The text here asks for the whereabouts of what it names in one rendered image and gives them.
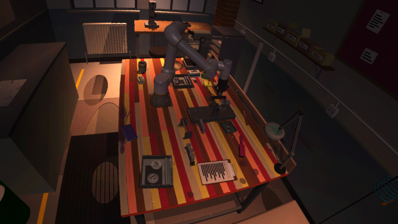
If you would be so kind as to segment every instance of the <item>power socket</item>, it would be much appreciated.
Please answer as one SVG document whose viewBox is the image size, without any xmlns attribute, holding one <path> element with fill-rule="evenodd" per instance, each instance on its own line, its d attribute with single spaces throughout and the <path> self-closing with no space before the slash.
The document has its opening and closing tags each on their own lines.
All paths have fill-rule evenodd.
<svg viewBox="0 0 398 224">
<path fill-rule="evenodd" d="M 330 106 L 326 109 L 326 113 L 333 118 L 338 113 L 338 109 L 333 104 L 330 104 Z"/>
<path fill-rule="evenodd" d="M 270 60 L 271 62 L 274 62 L 275 58 L 276 58 L 276 55 L 274 53 L 269 53 L 268 60 Z"/>
</svg>

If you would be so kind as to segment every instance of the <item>white pipe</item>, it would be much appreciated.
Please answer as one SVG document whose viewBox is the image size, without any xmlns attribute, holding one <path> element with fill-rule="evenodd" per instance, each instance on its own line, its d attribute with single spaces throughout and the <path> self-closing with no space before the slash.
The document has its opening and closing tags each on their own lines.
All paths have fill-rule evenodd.
<svg viewBox="0 0 398 224">
<path fill-rule="evenodd" d="M 243 24 L 239 23 L 238 21 L 235 20 L 235 22 L 237 22 L 238 24 L 240 24 L 242 27 L 244 27 L 245 29 L 247 29 L 248 31 L 250 31 L 252 34 L 254 34 L 256 37 L 258 37 L 260 40 L 262 40 L 263 42 L 265 42 L 266 44 L 270 45 L 272 48 L 274 48 L 276 51 L 278 51 L 282 56 L 284 56 L 286 59 L 288 59 L 288 61 L 290 61 L 291 63 L 293 63 L 293 65 L 295 65 L 298 69 L 300 69 L 304 74 L 306 74 L 309 78 L 311 78 L 311 80 L 313 80 L 316 84 L 318 84 L 321 88 L 323 88 L 328 94 L 330 94 L 331 97 L 335 98 L 343 107 L 345 107 L 354 117 L 356 117 L 356 119 L 358 119 L 366 128 L 369 129 L 369 131 L 371 131 L 380 141 L 382 141 L 397 157 L 398 157 L 398 152 L 391 147 L 391 145 L 389 145 L 382 137 L 380 137 L 379 134 L 377 134 L 369 125 L 367 125 L 365 123 L 365 121 L 363 121 L 360 117 L 358 117 L 358 115 L 356 115 L 350 108 L 348 108 L 348 106 L 346 106 L 343 102 L 341 102 L 341 100 L 339 100 L 336 96 L 334 96 L 333 93 L 331 93 L 327 88 L 325 88 L 321 83 L 319 83 L 316 79 L 314 79 L 312 76 L 310 76 L 304 69 L 302 69 L 300 66 L 298 66 L 297 64 L 295 64 L 292 60 L 290 60 L 286 55 L 284 55 L 282 52 L 280 52 L 279 50 L 277 50 L 274 46 L 272 46 L 271 44 L 269 44 L 268 42 L 266 42 L 264 39 L 262 39 L 260 36 L 258 36 L 256 33 L 254 33 L 253 31 L 249 30 L 247 27 L 245 27 Z"/>
<path fill-rule="evenodd" d="M 251 69 L 250 69 L 250 72 L 249 72 L 249 77 L 247 77 L 245 88 L 243 88 L 243 91 L 244 91 L 245 94 L 247 92 L 247 88 L 249 87 L 249 84 L 250 84 L 250 81 L 251 81 L 251 77 L 253 77 L 255 66 L 257 65 L 257 61 L 259 60 L 260 52 L 261 52 L 262 48 L 263 48 L 263 44 L 259 43 L 259 46 L 257 47 L 257 52 L 255 53 L 253 64 L 251 65 Z"/>
</svg>

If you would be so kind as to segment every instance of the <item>striped tabletop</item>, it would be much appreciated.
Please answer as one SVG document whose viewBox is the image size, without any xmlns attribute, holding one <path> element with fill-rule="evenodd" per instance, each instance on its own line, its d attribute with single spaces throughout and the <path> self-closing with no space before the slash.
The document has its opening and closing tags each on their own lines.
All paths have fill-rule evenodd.
<svg viewBox="0 0 398 224">
<path fill-rule="evenodd" d="M 206 132 L 202 134 L 197 124 L 189 123 L 193 136 L 191 139 L 183 139 L 185 130 L 178 126 L 180 119 L 188 118 L 188 107 L 210 104 L 209 97 L 211 94 L 216 95 L 216 92 L 214 87 L 205 87 L 204 82 L 216 83 L 217 76 L 210 80 L 199 78 L 200 87 L 195 83 L 194 88 L 189 89 L 169 87 L 172 104 L 155 108 L 150 105 L 149 99 L 153 94 L 153 79 L 160 73 L 164 59 L 140 60 L 147 62 L 145 84 L 139 85 L 137 82 L 139 75 L 136 59 L 123 60 L 121 73 L 119 127 L 131 124 L 138 136 L 138 139 L 127 142 L 119 128 L 119 183 L 123 217 L 219 197 L 288 174 L 279 175 L 275 172 L 277 156 L 255 122 L 248 117 L 248 125 L 245 124 L 243 112 L 247 110 L 231 88 L 224 95 L 231 101 L 236 114 L 232 123 L 237 131 L 227 135 L 219 121 L 205 123 Z M 176 73 L 186 74 L 187 71 L 183 68 Z M 240 135 L 246 146 L 244 158 L 239 157 Z M 192 144 L 195 166 L 189 165 L 184 148 L 187 143 Z M 139 187 L 142 155 L 172 155 L 173 188 Z M 235 165 L 238 180 L 203 186 L 196 164 L 225 159 L 230 159 Z"/>
</svg>

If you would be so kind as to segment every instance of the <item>gray cabinet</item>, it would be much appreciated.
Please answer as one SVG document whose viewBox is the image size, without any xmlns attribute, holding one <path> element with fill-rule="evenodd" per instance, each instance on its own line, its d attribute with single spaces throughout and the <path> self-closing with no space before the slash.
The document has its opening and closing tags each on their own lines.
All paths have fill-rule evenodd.
<svg viewBox="0 0 398 224">
<path fill-rule="evenodd" d="M 218 60 L 229 59 L 233 62 L 231 76 L 234 77 L 245 36 L 233 27 L 215 25 L 211 27 L 211 35 L 210 50 Z"/>
<path fill-rule="evenodd" d="M 78 93 L 66 43 L 18 46 L 0 81 L 26 79 L 0 107 L 0 180 L 17 195 L 55 192 Z"/>
</svg>

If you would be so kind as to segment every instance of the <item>robotic arm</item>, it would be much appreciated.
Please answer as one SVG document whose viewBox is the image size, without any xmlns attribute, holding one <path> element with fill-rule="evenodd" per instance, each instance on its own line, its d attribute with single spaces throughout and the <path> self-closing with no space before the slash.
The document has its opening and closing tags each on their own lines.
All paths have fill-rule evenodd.
<svg viewBox="0 0 398 224">
<path fill-rule="evenodd" d="M 154 107 L 166 107 L 172 102 L 168 96 L 168 86 L 175 76 L 174 63 L 176 60 L 177 49 L 181 50 L 189 59 L 196 63 L 206 73 L 206 77 L 212 79 L 220 71 L 218 84 L 216 86 L 217 94 L 222 95 L 228 88 L 228 78 L 230 76 L 232 61 L 218 61 L 215 59 L 206 60 L 200 53 L 192 48 L 182 37 L 185 32 L 183 23 L 176 21 L 167 26 L 164 35 L 168 41 L 164 66 L 160 74 L 155 76 L 154 93 L 150 103 Z"/>
</svg>

